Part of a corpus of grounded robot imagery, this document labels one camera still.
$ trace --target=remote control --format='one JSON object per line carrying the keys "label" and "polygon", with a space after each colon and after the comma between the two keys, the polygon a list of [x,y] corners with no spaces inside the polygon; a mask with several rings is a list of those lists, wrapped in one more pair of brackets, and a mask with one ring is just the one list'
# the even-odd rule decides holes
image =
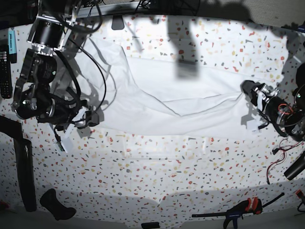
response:
{"label": "remote control", "polygon": [[13,93],[10,75],[9,46],[0,45],[0,90],[3,99],[10,99]]}

